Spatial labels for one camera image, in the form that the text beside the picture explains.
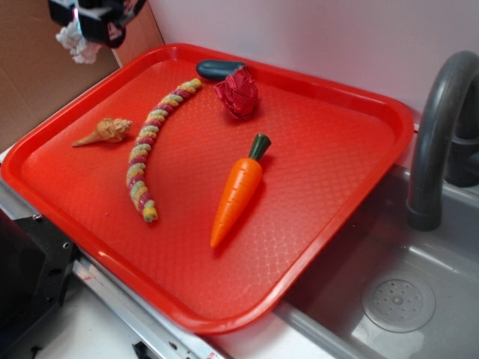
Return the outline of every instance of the faucet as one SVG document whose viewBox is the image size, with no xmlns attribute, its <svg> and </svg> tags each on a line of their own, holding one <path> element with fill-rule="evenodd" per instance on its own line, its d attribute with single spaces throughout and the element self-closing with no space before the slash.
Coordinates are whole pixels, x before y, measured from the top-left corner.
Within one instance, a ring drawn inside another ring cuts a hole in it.
<svg viewBox="0 0 479 359">
<path fill-rule="evenodd" d="M 407 199 L 409 226 L 435 230 L 442 219 L 442 184 L 479 183 L 479 56 L 452 55 L 424 107 Z"/>
</svg>

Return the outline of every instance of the red tray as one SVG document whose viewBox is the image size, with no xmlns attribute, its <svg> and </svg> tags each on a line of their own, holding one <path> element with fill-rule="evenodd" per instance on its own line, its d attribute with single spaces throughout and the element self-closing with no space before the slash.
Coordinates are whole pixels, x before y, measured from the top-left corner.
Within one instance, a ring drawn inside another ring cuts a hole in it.
<svg viewBox="0 0 479 359">
<path fill-rule="evenodd" d="M 129 152 L 149 111 L 198 77 L 205 59 L 246 62 L 260 101 L 235 121 L 204 86 L 159 132 L 147 184 L 159 220 L 147 224 L 125 185 Z M 104 117 L 133 121 L 119 144 L 73 148 Z M 233 163 L 254 136 L 272 146 L 263 181 L 219 248 L 210 234 Z M 80 248 L 177 324 L 200 334 L 240 328 L 271 310 L 409 143 L 397 101 L 190 45 L 142 55 L 26 135 L 4 180 Z"/>
</svg>

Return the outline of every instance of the braided rope toy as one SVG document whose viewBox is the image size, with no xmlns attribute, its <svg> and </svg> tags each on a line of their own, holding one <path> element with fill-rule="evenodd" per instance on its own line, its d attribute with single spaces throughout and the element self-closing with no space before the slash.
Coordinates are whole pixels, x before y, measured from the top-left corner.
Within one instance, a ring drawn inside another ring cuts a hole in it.
<svg viewBox="0 0 479 359">
<path fill-rule="evenodd" d="M 129 155 L 129 168 L 126 173 L 126 185 L 136 210 L 146 222 L 158 219 L 155 201 L 145 184 L 144 172 L 147 167 L 147 157 L 155 142 L 157 133 L 171 114 L 182 101 L 196 93 L 202 86 L 199 79 L 184 82 L 173 90 L 154 107 L 148 114 L 146 121 L 136 138 L 135 146 Z"/>
</svg>

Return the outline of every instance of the orange carrot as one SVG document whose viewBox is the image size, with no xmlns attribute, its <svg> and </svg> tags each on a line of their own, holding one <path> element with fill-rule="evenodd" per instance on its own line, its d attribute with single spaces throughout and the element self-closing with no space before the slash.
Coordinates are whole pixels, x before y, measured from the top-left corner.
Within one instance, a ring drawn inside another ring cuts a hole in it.
<svg viewBox="0 0 479 359">
<path fill-rule="evenodd" d="M 270 139 L 259 133 L 251 146 L 249 157 L 239 159 L 231 168 L 216 212 L 210 240 L 211 248 L 218 247 L 253 197 L 263 176 L 259 160 L 270 145 Z"/>
</svg>

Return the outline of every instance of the white wall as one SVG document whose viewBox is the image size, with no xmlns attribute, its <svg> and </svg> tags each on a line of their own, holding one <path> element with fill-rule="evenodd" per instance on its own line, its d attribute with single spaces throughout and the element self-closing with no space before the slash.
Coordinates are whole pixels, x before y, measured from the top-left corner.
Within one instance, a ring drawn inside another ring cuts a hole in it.
<svg viewBox="0 0 479 359">
<path fill-rule="evenodd" d="M 150 0 L 192 43 L 404 102 L 417 116 L 453 53 L 479 53 L 478 0 Z"/>
</svg>

